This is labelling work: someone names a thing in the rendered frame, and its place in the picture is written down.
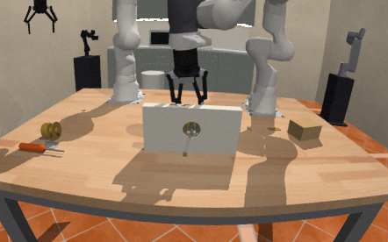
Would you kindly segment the orange-handled screwdriver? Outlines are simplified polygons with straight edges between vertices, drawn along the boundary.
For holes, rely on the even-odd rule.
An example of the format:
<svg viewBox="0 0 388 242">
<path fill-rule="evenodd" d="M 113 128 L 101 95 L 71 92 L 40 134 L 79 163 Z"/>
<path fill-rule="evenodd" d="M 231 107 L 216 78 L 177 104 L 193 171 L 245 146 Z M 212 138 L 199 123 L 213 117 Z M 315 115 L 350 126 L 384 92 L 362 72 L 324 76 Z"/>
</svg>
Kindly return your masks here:
<svg viewBox="0 0 388 242">
<path fill-rule="evenodd" d="M 64 150 L 49 149 L 49 148 L 46 148 L 44 145 L 29 144 L 29 143 L 20 143 L 18 147 L 20 150 L 39 152 L 39 153 L 44 153 L 46 150 L 65 152 Z"/>
</svg>

